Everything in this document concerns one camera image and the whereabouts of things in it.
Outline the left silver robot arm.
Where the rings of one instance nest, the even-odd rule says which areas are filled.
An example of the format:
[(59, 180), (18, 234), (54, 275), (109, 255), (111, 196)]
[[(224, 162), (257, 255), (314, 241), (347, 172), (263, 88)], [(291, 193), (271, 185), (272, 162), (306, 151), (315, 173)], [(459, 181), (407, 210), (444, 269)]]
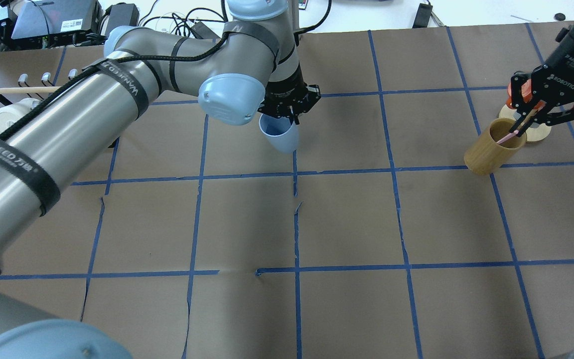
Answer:
[[(229, 125), (261, 112), (312, 109), (319, 88), (303, 81), (289, 0), (230, 0), (218, 43), (121, 26), (103, 57), (0, 134), (0, 273), (3, 254), (46, 215), (102, 150), (164, 91), (196, 96)], [(119, 342), (0, 293), (0, 359), (130, 359)]]

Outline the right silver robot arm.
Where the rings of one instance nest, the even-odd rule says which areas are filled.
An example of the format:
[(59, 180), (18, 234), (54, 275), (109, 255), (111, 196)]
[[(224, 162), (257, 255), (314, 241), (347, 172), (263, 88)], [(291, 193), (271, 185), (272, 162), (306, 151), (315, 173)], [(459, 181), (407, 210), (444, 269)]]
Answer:
[(574, 25), (556, 37), (558, 47), (531, 73), (517, 71), (510, 82), (508, 107), (520, 115), (509, 130), (522, 136), (535, 124), (574, 121)]

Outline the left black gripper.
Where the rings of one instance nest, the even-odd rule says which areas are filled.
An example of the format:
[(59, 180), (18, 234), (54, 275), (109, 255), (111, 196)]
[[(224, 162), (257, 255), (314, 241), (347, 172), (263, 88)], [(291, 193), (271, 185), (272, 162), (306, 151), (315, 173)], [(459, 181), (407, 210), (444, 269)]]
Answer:
[(289, 118), (291, 124), (299, 125), (299, 116), (309, 112), (320, 98), (319, 86), (305, 83), (301, 70), (295, 70), (286, 79), (267, 84), (258, 112), (262, 116)]

